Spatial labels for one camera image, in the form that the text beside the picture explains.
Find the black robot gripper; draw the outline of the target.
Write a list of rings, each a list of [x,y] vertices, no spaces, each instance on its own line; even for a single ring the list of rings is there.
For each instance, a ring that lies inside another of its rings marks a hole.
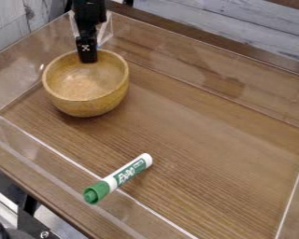
[[[105,0],[73,0],[72,9],[80,36],[76,37],[76,48],[80,61],[95,63],[97,61],[96,26],[107,22]]]

